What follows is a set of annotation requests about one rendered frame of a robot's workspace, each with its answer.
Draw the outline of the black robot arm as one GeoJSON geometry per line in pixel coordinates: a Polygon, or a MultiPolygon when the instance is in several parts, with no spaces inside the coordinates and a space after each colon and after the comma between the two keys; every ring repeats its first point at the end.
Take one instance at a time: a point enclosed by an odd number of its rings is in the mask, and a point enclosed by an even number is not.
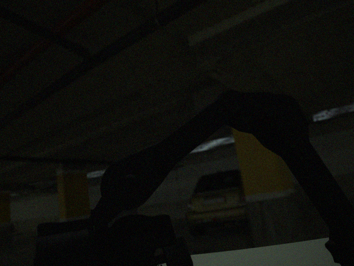
{"type": "Polygon", "coordinates": [[[308,121],[291,95],[226,90],[160,141],[113,162],[87,219],[37,225],[34,266],[149,266],[177,243],[169,215],[143,205],[174,166],[223,125],[251,133],[289,167],[329,228],[335,263],[354,266],[354,208],[309,140],[308,121]],[[94,229],[93,229],[94,226],[94,229]],[[95,233],[94,233],[95,231],[95,233]]]}

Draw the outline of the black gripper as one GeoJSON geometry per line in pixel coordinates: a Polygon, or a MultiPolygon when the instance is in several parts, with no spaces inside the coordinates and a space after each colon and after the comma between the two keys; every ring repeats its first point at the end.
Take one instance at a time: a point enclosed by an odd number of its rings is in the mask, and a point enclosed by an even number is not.
{"type": "MultiPolygon", "coordinates": [[[[149,266],[159,266],[166,263],[167,266],[193,266],[186,240],[180,234],[176,234],[177,243],[162,247],[163,254],[153,256],[149,266]]],[[[103,266],[112,266],[108,257],[103,257],[103,266]]]]}

